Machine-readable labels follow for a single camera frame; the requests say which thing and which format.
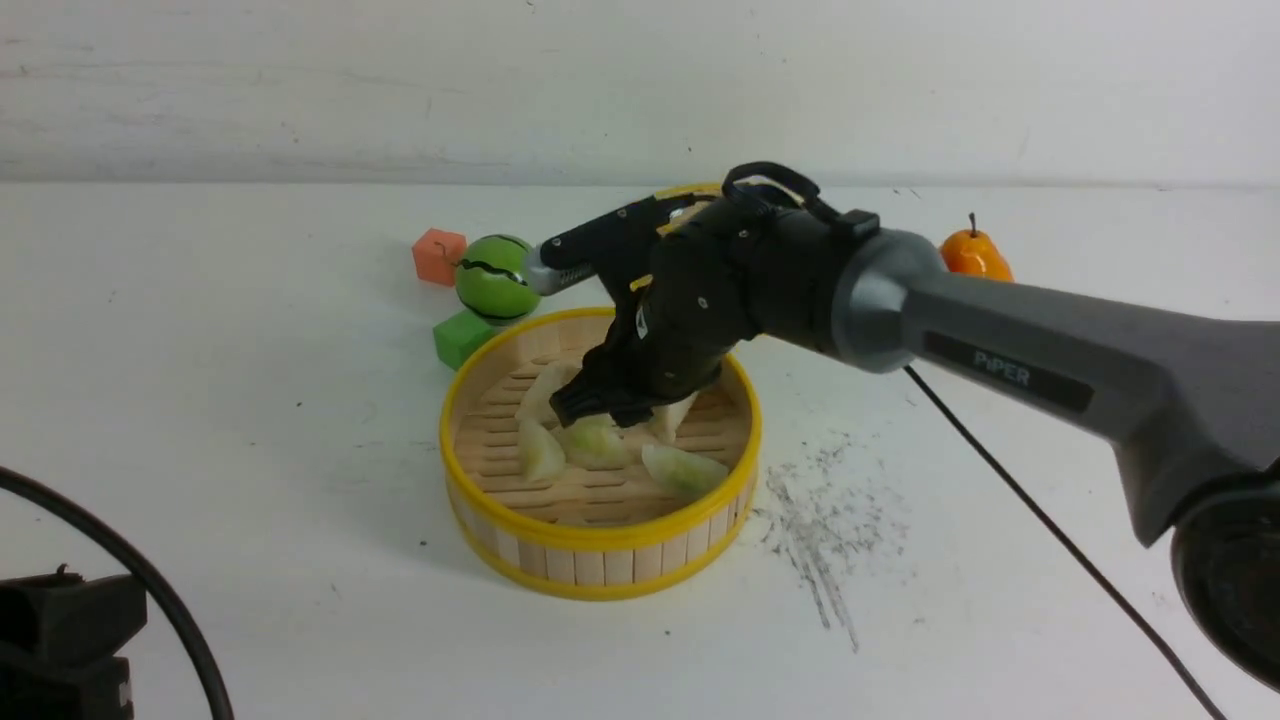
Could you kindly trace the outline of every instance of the black cable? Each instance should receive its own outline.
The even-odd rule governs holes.
[[[1062,528],[1059,528],[1057,523],[1055,523],[1052,518],[1050,518],[1048,514],[1044,512],[1041,509],[1041,506],[1036,503],[1034,500],[1032,500],[1032,496],[1027,495],[1027,491],[1023,489],[1023,486],[1018,484],[1018,480],[1015,480],[1014,477],[1009,474],[1009,470],[1005,470],[1005,466],[1001,465],[1000,461],[996,460],[996,457],[987,451],[987,448],[982,445],[982,442],[978,438],[975,438],[973,433],[969,432],[969,428],[966,428],[964,423],[961,423],[960,419],[956,418],[955,413],[952,413],[951,409],[947,407],[946,402],[942,402],[942,398],[938,397],[936,392],[933,392],[933,388],[929,387],[929,383],[924,382],[924,378],[922,378],[920,374],[915,372],[915,368],[904,368],[904,369],[906,370],[906,374],[920,388],[920,391],[925,396],[928,396],[929,401],[933,402],[933,406],[937,407],[940,413],[942,413],[942,416],[946,418],[948,423],[951,423],[951,427],[955,428],[957,433],[960,433],[960,437],[963,437],[969,443],[969,446],[973,447],[974,451],[977,451],[978,455],[987,461],[987,465],[989,465],[991,469],[995,470],[997,475],[1000,475],[1000,479],[1005,480],[1005,484],[1009,486],[1009,489],[1014,491],[1014,495],[1018,496],[1018,500],[1023,501],[1023,505],[1025,505],[1027,509],[1030,510],[1033,515],[1036,515],[1036,519],[1039,520],[1042,525],[1044,525],[1044,529],[1047,529],[1057,539],[1057,542],[1061,543],[1061,546],[1065,547],[1066,551],[1071,553],[1071,557],[1074,557],[1075,561],[1080,564],[1080,568],[1084,568],[1084,571],[1088,573],[1091,578],[1093,578],[1093,582],[1097,583],[1098,587],[1101,587],[1108,596],[1111,596],[1111,600],[1120,606],[1120,610],[1124,610],[1124,614],[1128,615],[1130,620],[1133,620],[1134,625],[1138,625],[1138,629],[1142,630],[1144,635],[1147,635],[1147,639],[1151,641],[1153,646],[1156,646],[1156,650],[1160,651],[1160,655],[1165,656],[1165,660],[1169,661],[1169,664],[1174,667],[1174,671],[1178,673],[1178,676],[1181,678],[1183,683],[1187,684],[1187,689],[1189,689],[1192,694],[1196,696],[1196,700],[1198,700],[1199,703],[1204,706],[1204,711],[1208,712],[1210,717],[1213,717],[1213,720],[1226,720],[1226,715],[1222,715],[1222,711],[1219,710],[1216,705],[1213,705],[1213,701],[1208,697],[1208,693],[1206,693],[1204,688],[1202,688],[1199,683],[1196,682],[1196,678],[1192,675],[1190,670],[1188,670],[1187,666],[1183,665],[1183,661],[1178,657],[1178,653],[1174,652],[1174,648],[1169,647],[1169,643],[1165,642],[1165,638],[1160,637],[1160,633],[1157,633],[1156,629],[1152,628],[1149,623],[1147,623],[1147,619],[1143,618],[1142,614],[1139,614],[1138,610],[1133,605],[1130,605],[1129,601],[1125,600],[1123,594],[1120,594],[1120,591],[1111,584],[1111,580],[1108,580],[1106,575],[1103,575],[1102,571],[1098,570],[1098,568],[1092,561],[1089,561],[1089,559],[1084,555],[1084,552],[1082,552],[1080,548],[1076,547],[1074,542],[1071,542],[1071,538],[1069,538],[1066,533],[1062,532]]]
[[[201,634],[200,626],[196,625],[196,619],[191,616],[191,611],[183,605],[182,598],[178,597],[178,593],[174,592],[169,582],[164,579],[164,575],[156,570],[155,565],[148,562],[127,539],[109,528],[106,523],[95,518],[88,510],[76,505],[56,491],[3,465],[0,465],[0,489],[6,489],[33,505],[44,507],[83,533],[88,539],[110,553],[120,565],[124,565],[156,601],[160,611],[164,612],[165,618],[173,625],[174,632],[178,633],[182,646],[187,648],[187,655],[191,656],[191,664],[196,667],[200,684],[205,688],[205,697],[209,700],[209,711],[212,719],[234,720],[236,714],[232,711],[232,701],[227,694],[223,674],[218,669],[218,661],[214,660],[212,651],[209,650],[209,643],[205,642],[205,635]]]

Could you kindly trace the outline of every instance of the toy fruit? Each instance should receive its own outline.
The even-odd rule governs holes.
[[[530,251],[525,241],[509,234],[490,234],[472,242],[454,274],[458,300],[498,325],[532,313],[540,299],[520,274]]]
[[[1014,282],[1014,272],[996,250],[987,233],[978,229],[978,220],[969,213],[969,229],[952,233],[940,250],[942,261],[952,273],[978,275],[993,281]]]
[[[467,238],[431,228],[413,243],[413,266],[419,279],[453,287],[458,260],[467,249]]]
[[[435,337],[435,356],[457,370],[497,332],[471,310],[463,310],[431,328],[431,334]]]

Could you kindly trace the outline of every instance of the orange cube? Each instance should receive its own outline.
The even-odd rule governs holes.
[[[419,279],[453,287],[453,270],[467,250],[467,238],[431,228],[413,243],[413,266]]]

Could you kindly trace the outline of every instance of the green ball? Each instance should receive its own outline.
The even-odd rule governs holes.
[[[454,273],[458,300],[485,320],[504,325],[538,307],[541,297],[525,282],[529,243],[509,234],[489,234],[472,242]]]

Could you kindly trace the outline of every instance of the yellow steamer rim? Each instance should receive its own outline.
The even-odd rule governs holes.
[[[741,455],[719,487],[678,510],[626,525],[557,524],[516,512],[467,474],[458,455],[460,430],[481,410],[481,396],[539,359],[581,355],[604,338],[612,316],[609,307],[567,310],[507,329],[458,370],[440,414],[449,503],[467,543],[511,580],[575,600],[639,597],[692,577],[737,537],[755,489],[759,401],[731,356],[724,359],[719,388],[748,419]]]

